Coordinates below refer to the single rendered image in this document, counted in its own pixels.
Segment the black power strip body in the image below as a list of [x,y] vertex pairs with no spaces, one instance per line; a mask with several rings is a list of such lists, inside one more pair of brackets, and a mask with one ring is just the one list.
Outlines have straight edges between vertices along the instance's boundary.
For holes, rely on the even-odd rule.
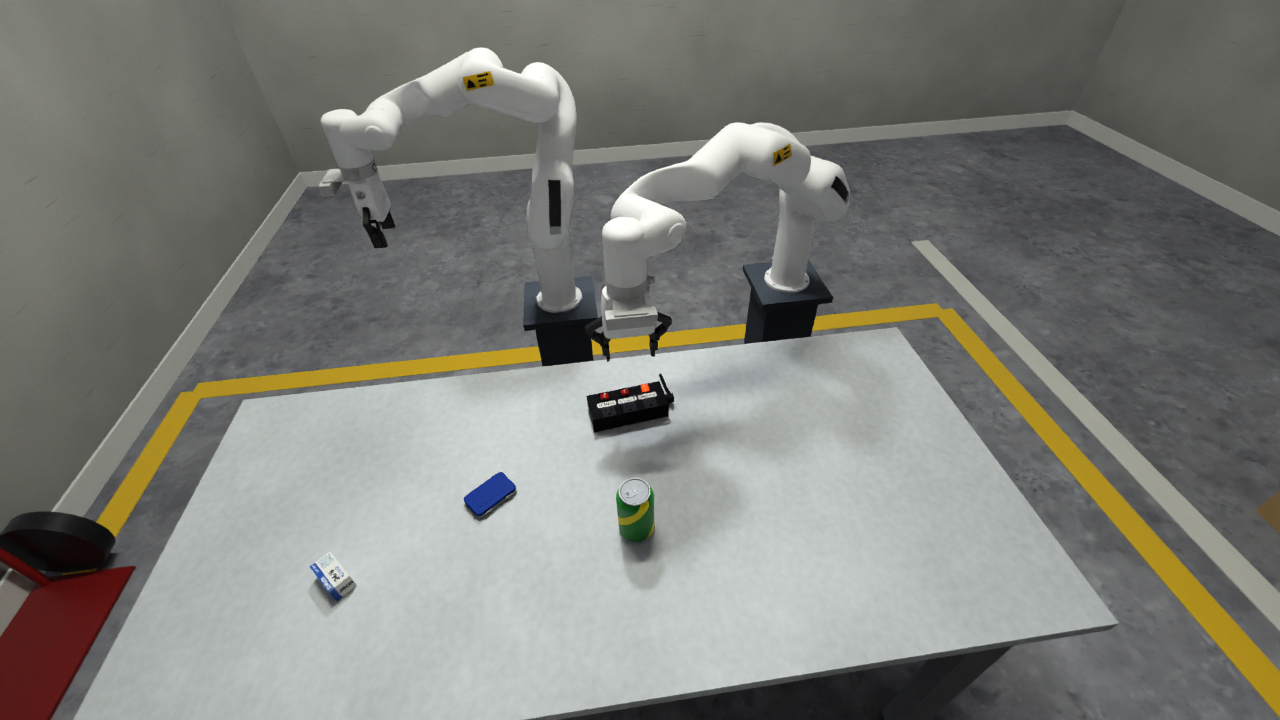
[[588,395],[594,432],[669,416],[669,404],[675,402],[675,395],[669,392],[663,375],[659,377],[660,380],[657,382]]

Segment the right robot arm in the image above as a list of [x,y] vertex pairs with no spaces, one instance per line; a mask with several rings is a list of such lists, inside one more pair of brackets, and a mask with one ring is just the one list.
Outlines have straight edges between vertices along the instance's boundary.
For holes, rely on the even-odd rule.
[[317,188],[323,197],[330,197],[346,181],[375,176],[371,150],[390,149],[401,129],[422,117],[449,117],[471,102],[540,122],[527,234],[541,288],[538,306],[547,313],[567,313],[582,300],[575,287],[568,233],[577,113],[570,86],[544,63],[529,64],[518,74],[504,69],[492,50],[476,47],[378,97],[360,117],[347,109],[328,111],[321,126],[339,169],[329,169]]

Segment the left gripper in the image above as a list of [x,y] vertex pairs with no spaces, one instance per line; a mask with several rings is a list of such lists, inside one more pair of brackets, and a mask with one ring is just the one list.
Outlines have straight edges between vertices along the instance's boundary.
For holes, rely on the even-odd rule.
[[[648,286],[646,293],[644,293],[643,296],[645,296],[646,307],[654,306],[653,299],[652,299],[652,287],[650,287],[650,284]],[[671,316],[667,316],[667,315],[664,315],[662,313],[657,313],[658,314],[657,322],[662,322],[662,324],[658,325],[657,328],[655,328],[655,325],[650,325],[650,327],[640,327],[640,328],[630,328],[630,329],[620,329],[620,331],[607,331],[607,328],[605,328],[605,311],[613,310],[612,300],[611,299],[612,297],[607,293],[605,287],[604,287],[602,290],[602,316],[596,318],[596,320],[594,320],[594,322],[589,323],[588,325],[585,325],[585,332],[593,338],[593,341],[595,341],[598,345],[602,346],[602,355],[605,356],[607,363],[611,361],[611,352],[609,352],[609,342],[611,342],[611,340],[637,337],[637,336],[645,336],[645,334],[649,336],[649,347],[650,347],[652,357],[655,357],[655,351],[658,350],[658,341],[660,340],[662,334],[666,334],[667,329],[672,324]],[[603,331],[602,331],[602,334],[600,334],[600,333],[596,332],[596,329],[599,327],[602,327],[602,325],[603,325]]]

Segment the green drink can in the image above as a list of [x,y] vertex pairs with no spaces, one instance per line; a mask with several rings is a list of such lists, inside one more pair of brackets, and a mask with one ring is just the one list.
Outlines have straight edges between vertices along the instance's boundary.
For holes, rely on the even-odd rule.
[[626,541],[646,541],[654,530],[654,493],[646,480],[630,478],[616,493],[620,533]]

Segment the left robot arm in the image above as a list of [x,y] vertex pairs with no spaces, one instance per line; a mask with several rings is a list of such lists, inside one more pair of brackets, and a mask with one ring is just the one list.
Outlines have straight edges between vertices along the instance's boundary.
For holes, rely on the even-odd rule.
[[646,258],[675,249],[687,228],[678,211],[660,204],[714,199],[741,172],[780,187],[780,224],[765,284],[783,293],[806,290],[814,219],[835,223],[849,210],[844,169],[813,158],[780,126],[732,123],[689,161],[643,176],[614,202],[602,231],[613,306],[605,311],[607,331],[657,325],[657,307],[646,307],[643,296],[655,283],[646,274]]

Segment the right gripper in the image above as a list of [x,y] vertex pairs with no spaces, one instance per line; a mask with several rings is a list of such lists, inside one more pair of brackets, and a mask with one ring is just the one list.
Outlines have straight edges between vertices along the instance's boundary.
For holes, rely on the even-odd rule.
[[[346,182],[349,184],[355,206],[364,222],[364,228],[372,242],[372,247],[387,249],[388,243],[381,229],[396,228],[396,224],[390,213],[388,213],[390,211],[390,199],[378,173],[364,181]],[[376,220],[370,220],[370,218],[375,218]],[[376,223],[376,228],[371,225],[372,223]]]

